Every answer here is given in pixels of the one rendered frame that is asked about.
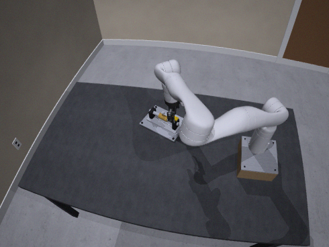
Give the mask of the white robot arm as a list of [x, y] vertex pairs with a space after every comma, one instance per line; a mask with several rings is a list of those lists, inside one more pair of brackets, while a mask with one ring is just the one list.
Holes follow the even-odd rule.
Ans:
[[189, 146], [202, 146], [220, 138], [255, 130], [248, 147], [255, 154], [264, 154], [277, 125], [285, 122], [289, 116], [285, 106], [276, 97], [271, 97], [262, 109], [236, 107], [214, 119], [180, 75], [181, 66], [177, 60], [157, 64], [154, 73], [162, 82], [164, 100], [168, 103], [179, 101], [185, 108], [179, 137]]

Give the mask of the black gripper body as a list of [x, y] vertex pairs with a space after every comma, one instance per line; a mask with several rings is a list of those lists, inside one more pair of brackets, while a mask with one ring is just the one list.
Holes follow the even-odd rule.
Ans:
[[177, 101], [175, 103], [168, 103], [168, 102], [165, 101], [165, 103], [166, 103], [167, 106], [169, 106], [169, 111], [170, 111], [170, 109], [172, 109], [172, 111], [175, 111], [175, 107], [180, 104], [179, 101]]

